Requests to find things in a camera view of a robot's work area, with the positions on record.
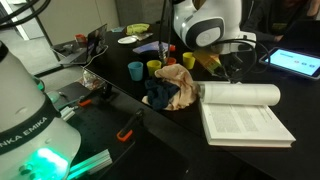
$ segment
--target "red object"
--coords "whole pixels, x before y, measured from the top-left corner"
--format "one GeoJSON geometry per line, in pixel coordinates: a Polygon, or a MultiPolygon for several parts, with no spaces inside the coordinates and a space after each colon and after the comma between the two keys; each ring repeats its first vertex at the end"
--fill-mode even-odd
{"type": "Polygon", "coordinates": [[[176,46],[175,45],[170,45],[170,48],[169,48],[170,52],[173,52],[176,50],[176,46]]]}
{"type": "Polygon", "coordinates": [[[170,66],[172,64],[176,64],[177,63],[177,60],[176,58],[173,58],[173,57],[169,57],[167,58],[167,65],[170,66]]]}
{"type": "Polygon", "coordinates": [[[130,131],[129,131],[125,136],[123,136],[123,137],[120,136],[120,133],[121,133],[121,131],[119,131],[119,132],[117,133],[117,138],[118,138],[119,141],[121,141],[121,142],[126,142],[126,141],[129,139],[129,137],[132,135],[133,131],[130,130],[130,131]]]}

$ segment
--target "crumpled fabric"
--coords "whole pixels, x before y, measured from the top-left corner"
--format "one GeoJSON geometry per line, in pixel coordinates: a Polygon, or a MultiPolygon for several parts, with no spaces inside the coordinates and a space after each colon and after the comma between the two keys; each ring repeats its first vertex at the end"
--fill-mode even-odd
{"type": "MultiPolygon", "coordinates": [[[[177,85],[180,88],[170,100],[165,110],[175,111],[190,106],[197,98],[198,88],[189,71],[180,64],[165,66],[155,72],[157,78],[177,85]]],[[[144,96],[142,102],[148,104],[148,97],[144,96]]]]}
{"type": "Polygon", "coordinates": [[[146,80],[145,87],[148,90],[148,103],[154,110],[166,108],[169,100],[180,90],[177,85],[159,78],[146,80]]]}

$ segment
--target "yellow cup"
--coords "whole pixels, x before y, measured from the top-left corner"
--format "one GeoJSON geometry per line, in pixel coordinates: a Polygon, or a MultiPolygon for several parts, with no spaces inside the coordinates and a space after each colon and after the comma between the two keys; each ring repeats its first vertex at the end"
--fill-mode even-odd
{"type": "Polygon", "coordinates": [[[158,69],[161,69],[161,61],[159,60],[150,60],[147,62],[149,76],[154,76],[154,72],[158,69]]]}
{"type": "Polygon", "coordinates": [[[183,66],[186,69],[192,69],[194,66],[194,62],[196,61],[196,58],[193,57],[193,53],[185,52],[183,53],[182,57],[183,57],[183,66]]]}

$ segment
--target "tablet screen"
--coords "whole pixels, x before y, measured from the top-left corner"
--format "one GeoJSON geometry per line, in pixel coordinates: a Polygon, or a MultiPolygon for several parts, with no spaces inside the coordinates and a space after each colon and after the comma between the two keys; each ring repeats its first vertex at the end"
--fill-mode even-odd
{"type": "Polygon", "coordinates": [[[320,59],[304,54],[276,49],[270,55],[271,65],[277,65],[305,75],[313,76],[320,67],[320,59]]]}

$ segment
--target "blue cloth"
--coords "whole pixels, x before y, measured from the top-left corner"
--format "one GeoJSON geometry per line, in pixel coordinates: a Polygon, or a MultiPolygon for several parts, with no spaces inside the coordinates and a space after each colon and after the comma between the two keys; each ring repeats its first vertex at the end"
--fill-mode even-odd
{"type": "Polygon", "coordinates": [[[151,79],[145,81],[148,103],[154,110],[164,109],[168,106],[169,100],[180,90],[172,83],[162,79],[151,79]]]}

